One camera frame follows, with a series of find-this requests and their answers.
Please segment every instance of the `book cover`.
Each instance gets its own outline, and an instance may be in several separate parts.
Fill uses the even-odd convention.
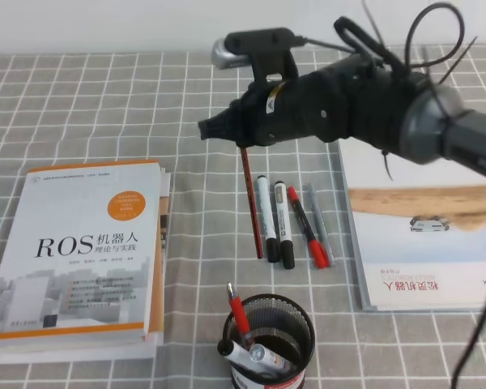
[[[169,221],[169,192],[171,187],[171,174],[162,169],[160,179],[160,239],[162,249],[165,251],[165,243],[168,238],[168,221]]]
[[[0,266],[0,339],[148,331],[160,167],[34,169]]]
[[[486,299],[486,178],[339,141],[364,308],[471,308]]]

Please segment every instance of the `red cap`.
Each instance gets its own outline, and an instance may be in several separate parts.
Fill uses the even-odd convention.
[[[319,269],[330,266],[330,259],[327,256],[326,251],[318,241],[313,239],[311,242],[308,242],[308,246],[313,256],[313,259],[315,259],[315,265],[317,265]]]
[[[299,197],[297,197],[297,193],[295,192],[295,188],[293,186],[289,186],[287,192],[290,201],[295,201],[299,199]]]

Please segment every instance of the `white wall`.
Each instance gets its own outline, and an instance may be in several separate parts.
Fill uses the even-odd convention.
[[[429,0],[368,0],[384,38],[401,43]],[[486,0],[452,0],[467,36],[486,42]],[[338,41],[341,15],[369,24],[360,0],[0,0],[0,53],[209,49],[228,32],[284,26]],[[418,43],[451,43],[457,24],[437,11],[421,24]]]

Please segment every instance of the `pen holder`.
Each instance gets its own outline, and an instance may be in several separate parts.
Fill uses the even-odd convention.
[[[296,368],[281,378],[264,378],[232,365],[236,389],[299,389],[305,383],[305,369],[315,349],[313,324],[306,312],[292,300],[277,294],[258,294],[242,302],[256,343],[288,359]],[[243,346],[231,313],[224,325],[224,339]]]

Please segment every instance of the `stack of books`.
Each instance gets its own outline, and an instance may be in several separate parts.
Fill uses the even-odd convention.
[[[339,141],[365,310],[477,310],[486,301],[486,178]]]
[[[169,182],[157,160],[28,173],[0,266],[0,363],[155,355]]]

